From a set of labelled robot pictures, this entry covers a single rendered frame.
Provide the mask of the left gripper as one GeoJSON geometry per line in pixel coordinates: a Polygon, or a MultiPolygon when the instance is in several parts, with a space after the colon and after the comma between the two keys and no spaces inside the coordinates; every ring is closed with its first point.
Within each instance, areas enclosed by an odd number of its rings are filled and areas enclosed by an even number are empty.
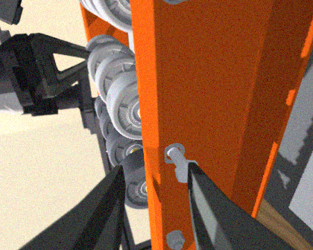
{"type": "Polygon", "coordinates": [[[41,92],[43,99],[55,97],[89,74],[85,60],[90,53],[82,45],[44,33],[11,36],[0,27],[0,94],[15,92],[21,106],[35,105],[34,95],[41,92]],[[60,71],[54,54],[85,60],[60,71]]]}

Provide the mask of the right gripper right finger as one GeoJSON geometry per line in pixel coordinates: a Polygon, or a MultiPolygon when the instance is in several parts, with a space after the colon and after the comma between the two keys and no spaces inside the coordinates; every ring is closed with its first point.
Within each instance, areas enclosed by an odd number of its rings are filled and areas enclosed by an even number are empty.
{"type": "Polygon", "coordinates": [[[196,250],[296,250],[230,200],[194,162],[188,164],[188,192],[196,250]]]}

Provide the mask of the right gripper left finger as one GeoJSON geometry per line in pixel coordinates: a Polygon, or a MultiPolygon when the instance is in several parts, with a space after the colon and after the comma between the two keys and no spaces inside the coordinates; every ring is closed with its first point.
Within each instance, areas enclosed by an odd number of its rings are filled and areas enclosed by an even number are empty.
{"type": "Polygon", "coordinates": [[[18,250],[120,250],[125,191],[123,166],[116,165],[76,206],[18,250]]]}

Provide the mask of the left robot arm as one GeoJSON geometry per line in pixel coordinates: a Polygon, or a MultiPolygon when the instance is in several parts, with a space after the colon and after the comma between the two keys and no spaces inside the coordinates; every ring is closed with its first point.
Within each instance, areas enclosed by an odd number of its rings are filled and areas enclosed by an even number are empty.
{"type": "MultiPolygon", "coordinates": [[[[24,7],[22,0],[0,0],[0,21],[9,25],[18,25],[24,7]]],[[[79,109],[83,128],[87,128],[83,109],[81,80],[68,87],[55,97],[43,99],[42,95],[34,95],[35,105],[20,106],[16,93],[0,94],[0,113],[31,115],[31,117],[59,115],[58,110],[79,109]],[[48,111],[48,112],[47,112],[48,111]],[[30,112],[30,113],[29,113],[30,112]],[[38,115],[38,116],[36,116],[38,115]]]]}

